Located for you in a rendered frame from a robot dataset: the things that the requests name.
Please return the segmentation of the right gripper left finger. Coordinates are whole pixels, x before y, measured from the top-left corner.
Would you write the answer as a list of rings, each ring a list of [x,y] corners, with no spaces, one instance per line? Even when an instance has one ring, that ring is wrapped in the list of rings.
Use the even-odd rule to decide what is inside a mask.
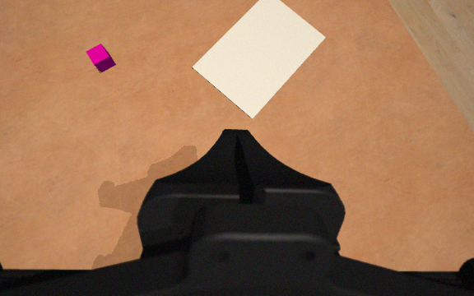
[[[239,204],[236,141],[236,129],[224,129],[201,159],[155,180],[137,215],[140,258],[187,248],[196,214],[208,206]]]

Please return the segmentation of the small magenta cube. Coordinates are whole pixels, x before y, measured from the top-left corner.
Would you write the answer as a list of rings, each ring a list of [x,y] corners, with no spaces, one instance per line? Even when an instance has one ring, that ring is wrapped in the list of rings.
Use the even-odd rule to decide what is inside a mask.
[[[102,44],[99,44],[94,48],[86,51],[86,53],[90,57],[93,64],[101,72],[104,72],[116,65],[114,60],[111,58],[109,52],[104,48]]]

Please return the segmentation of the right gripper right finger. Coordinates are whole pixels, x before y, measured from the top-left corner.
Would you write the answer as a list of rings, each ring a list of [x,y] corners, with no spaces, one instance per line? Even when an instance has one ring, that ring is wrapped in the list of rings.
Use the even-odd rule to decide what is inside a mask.
[[[340,255],[337,236],[345,219],[345,206],[331,183],[311,178],[268,153],[249,130],[237,131],[235,171],[239,204],[298,205],[313,208],[323,219]]]

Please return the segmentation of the cream rectangular sheet of paper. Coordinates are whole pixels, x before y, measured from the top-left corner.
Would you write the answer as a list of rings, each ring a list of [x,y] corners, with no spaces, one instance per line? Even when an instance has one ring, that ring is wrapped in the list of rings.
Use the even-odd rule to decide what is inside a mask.
[[[193,69],[253,119],[326,37],[280,0],[259,0]]]

